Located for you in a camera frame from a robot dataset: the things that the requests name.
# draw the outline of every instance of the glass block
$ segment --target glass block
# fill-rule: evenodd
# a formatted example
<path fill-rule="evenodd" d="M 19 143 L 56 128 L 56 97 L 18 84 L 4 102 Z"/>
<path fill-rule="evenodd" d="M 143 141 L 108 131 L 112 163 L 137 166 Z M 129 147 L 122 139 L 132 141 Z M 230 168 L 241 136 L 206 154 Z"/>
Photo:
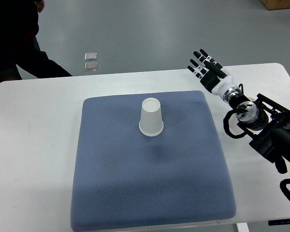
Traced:
<path fill-rule="evenodd" d="M 87 62 L 85 63 L 85 71 L 96 71 L 97 65 L 97 62 Z"/>
<path fill-rule="evenodd" d="M 97 59 L 97 53 L 96 52 L 87 52 L 85 54 L 85 60 L 96 60 Z"/>

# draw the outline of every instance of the black mechanical arm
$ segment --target black mechanical arm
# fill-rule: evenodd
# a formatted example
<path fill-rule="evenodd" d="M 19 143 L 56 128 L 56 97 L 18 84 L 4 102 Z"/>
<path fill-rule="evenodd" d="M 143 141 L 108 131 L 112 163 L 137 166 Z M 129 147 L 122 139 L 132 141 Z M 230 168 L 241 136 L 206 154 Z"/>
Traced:
<path fill-rule="evenodd" d="M 204 50 L 193 54 L 204 67 L 191 59 L 190 62 L 196 69 L 191 66 L 188 69 L 210 93 L 220 96 L 232 108 L 223 120 L 225 132 L 234 139 L 250 136 L 252 140 L 249 145 L 274 163 L 279 173 L 286 173 L 288 170 L 283 158 L 290 162 L 290 110 L 262 94 L 251 101 L 244 95 L 243 85 L 235 85 L 228 71 Z M 234 135 L 230 131 L 229 119 L 233 114 L 238 120 L 238 127 L 243 130 L 242 134 Z M 280 187 L 290 200 L 290 192 L 285 187 L 289 183 L 290 179 L 284 180 Z"/>

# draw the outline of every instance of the paper cup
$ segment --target paper cup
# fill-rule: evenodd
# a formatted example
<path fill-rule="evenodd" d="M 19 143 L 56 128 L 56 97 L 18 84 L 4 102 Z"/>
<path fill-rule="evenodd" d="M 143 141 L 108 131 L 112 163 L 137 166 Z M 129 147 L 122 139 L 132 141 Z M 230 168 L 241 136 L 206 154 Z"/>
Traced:
<path fill-rule="evenodd" d="M 157 136 L 163 131 L 160 102 L 155 98 L 147 98 L 142 102 L 140 131 L 146 136 Z"/>

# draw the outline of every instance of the concrete floor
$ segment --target concrete floor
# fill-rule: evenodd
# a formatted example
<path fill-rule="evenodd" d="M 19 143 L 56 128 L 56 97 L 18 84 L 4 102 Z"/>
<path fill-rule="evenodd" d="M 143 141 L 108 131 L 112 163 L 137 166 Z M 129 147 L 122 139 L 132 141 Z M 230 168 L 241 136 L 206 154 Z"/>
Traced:
<path fill-rule="evenodd" d="M 37 35 L 40 47 L 75 76 L 185 69 L 193 51 L 201 48 L 225 66 L 277 62 L 290 75 L 290 9 L 268 11 L 260 0 L 56 0 L 45 4 Z M 97 52 L 97 71 L 84 71 L 86 52 Z M 35 78 L 23 70 L 20 73 L 23 79 Z M 251 232 L 290 232 L 290 225 L 269 227 L 267 222 L 255 222 L 248 226 Z M 181 231 L 232 232 L 236 228 Z"/>

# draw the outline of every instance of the blue cushion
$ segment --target blue cushion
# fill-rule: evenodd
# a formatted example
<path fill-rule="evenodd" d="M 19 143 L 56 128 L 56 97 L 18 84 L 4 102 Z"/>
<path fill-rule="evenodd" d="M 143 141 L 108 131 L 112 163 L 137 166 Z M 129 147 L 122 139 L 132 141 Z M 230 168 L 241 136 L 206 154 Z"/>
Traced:
<path fill-rule="evenodd" d="M 139 130 L 142 101 L 161 103 L 163 132 Z M 72 191 L 75 232 L 227 219 L 232 184 L 200 91 L 84 101 Z"/>

